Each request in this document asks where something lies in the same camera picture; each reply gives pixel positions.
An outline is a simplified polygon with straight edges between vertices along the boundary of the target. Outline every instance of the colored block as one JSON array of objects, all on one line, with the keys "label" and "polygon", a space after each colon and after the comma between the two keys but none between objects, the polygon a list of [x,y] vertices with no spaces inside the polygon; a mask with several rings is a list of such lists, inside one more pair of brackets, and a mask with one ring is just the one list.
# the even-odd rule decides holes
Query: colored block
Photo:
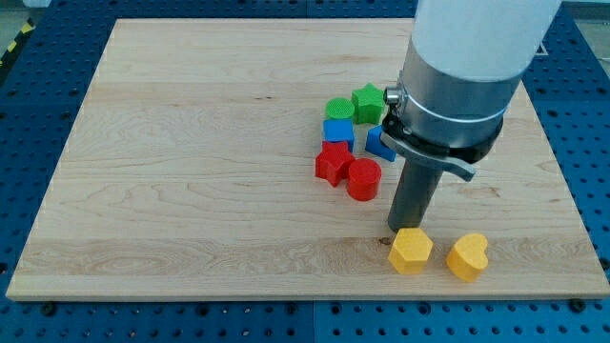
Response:
[{"label": "colored block", "polygon": [[364,88],[352,91],[354,118],[357,124],[379,124],[379,118],[385,107],[383,91],[369,83]]},{"label": "colored block", "polygon": [[347,178],[348,169],[354,156],[348,150],[347,142],[322,142],[322,152],[315,158],[315,176],[327,179],[336,187]]},{"label": "colored block", "polygon": [[388,260],[401,274],[417,274],[428,262],[434,243],[420,228],[400,229]]},{"label": "colored block", "polygon": [[335,98],[326,103],[326,118],[328,119],[352,119],[354,116],[354,104],[346,98]]},{"label": "colored block", "polygon": [[447,255],[447,266],[453,274],[466,282],[477,280],[487,268],[487,238],[480,233],[462,236]]},{"label": "colored block", "polygon": [[369,201],[377,196],[381,167],[370,158],[358,158],[348,170],[347,193],[355,200]]},{"label": "colored block", "polygon": [[369,130],[369,133],[366,136],[366,146],[364,150],[387,159],[390,162],[394,162],[397,159],[397,153],[383,145],[381,142],[381,131],[382,128],[380,125]]},{"label": "colored block", "polygon": [[354,125],[351,119],[324,120],[324,140],[332,143],[347,142],[350,151],[354,149]]}]

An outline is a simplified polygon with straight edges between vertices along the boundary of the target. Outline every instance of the wooden board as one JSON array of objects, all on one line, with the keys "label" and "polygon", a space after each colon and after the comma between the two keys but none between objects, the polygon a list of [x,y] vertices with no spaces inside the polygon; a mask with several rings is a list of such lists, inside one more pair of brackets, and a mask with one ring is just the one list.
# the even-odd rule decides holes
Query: wooden board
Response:
[{"label": "wooden board", "polygon": [[[478,175],[445,174],[417,276],[387,261],[402,160],[360,203],[314,178],[325,102],[397,78],[411,20],[119,20],[8,290],[14,300],[604,297],[608,282],[519,87]],[[357,128],[357,156],[366,130]],[[490,266],[444,265],[468,232]]]}]

